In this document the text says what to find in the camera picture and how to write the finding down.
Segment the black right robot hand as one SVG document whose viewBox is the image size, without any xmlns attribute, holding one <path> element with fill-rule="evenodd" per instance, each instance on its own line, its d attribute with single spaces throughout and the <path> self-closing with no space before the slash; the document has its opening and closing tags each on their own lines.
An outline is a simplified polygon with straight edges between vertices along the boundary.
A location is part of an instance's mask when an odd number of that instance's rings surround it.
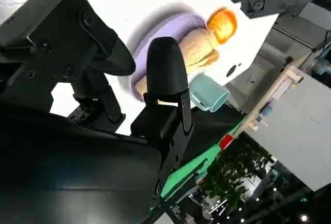
<svg viewBox="0 0 331 224">
<path fill-rule="evenodd" d="M 88 0 L 28 0 L 1 25 L 1 223 L 143 223 L 191 138 L 178 42 L 147 53 L 129 136 L 106 75 L 136 69 Z"/>
</svg>

